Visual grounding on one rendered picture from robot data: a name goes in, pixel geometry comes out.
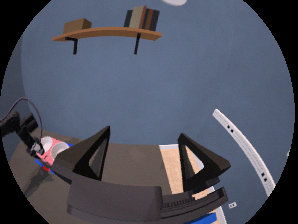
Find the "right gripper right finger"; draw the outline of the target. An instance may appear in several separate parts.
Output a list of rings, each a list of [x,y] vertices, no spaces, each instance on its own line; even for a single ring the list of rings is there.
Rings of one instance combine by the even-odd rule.
[[[195,173],[188,157],[186,146],[204,164],[204,168]],[[178,138],[178,148],[182,173],[183,192],[217,178],[231,167],[228,160],[201,146],[184,133]]]

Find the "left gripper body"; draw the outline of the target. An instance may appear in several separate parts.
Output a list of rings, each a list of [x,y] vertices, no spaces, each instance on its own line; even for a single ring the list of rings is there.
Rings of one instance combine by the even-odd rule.
[[[37,137],[34,136],[34,138],[32,138],[32,136],[29,135],[29,140],[24,142],[27,146],[26,151],[29,153],[30,156],[33,156],[34,153],[36,154],[37,152],[38,153],[40,152],[41,147],[39,146],[38,143],[41,143],[41,142],[39,142],[39,140],[40,139],[38,139]]]

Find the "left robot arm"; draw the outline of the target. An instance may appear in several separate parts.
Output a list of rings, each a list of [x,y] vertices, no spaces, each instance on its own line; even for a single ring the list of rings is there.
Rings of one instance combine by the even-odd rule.
[[[29,140],[29,133],[32,133],[39,125],[36,119],[33,119],[32,113],[24,117],[22,120],[19,119],[20,116],[17,114],[19,114],[17,111],[13,111],[0,122],[1,137],[3,138],[5,135],[15,131],[21,140],[25,142]]]

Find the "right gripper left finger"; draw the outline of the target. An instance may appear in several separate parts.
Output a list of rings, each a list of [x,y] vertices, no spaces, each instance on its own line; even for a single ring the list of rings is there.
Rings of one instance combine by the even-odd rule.
[[[58,153],[53,162],[76,174],[101,181],[109,139],[110,126],[106,126],[95,135]],[[95,158],[89,165],[89,160],[98,148]]]

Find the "steel bowl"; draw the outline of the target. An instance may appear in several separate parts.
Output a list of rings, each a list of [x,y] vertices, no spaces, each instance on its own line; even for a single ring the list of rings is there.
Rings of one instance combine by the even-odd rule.
[[[41,143],[46,153],[47,151],[49,151],[48,149],[51,148],[50,146],[52,146],[53,141],[51,137],[44,137],[43,139],[41,139]]]
[[[68,149],[68,145],[64,142],[59,142],[57,144],[55,144],[52,149],[51,149],[51,152],[50,152],[50,155],[51,155],[51,158],[54,160],[56,155],[61,152],[61,151],[64,151],[66,149]]]

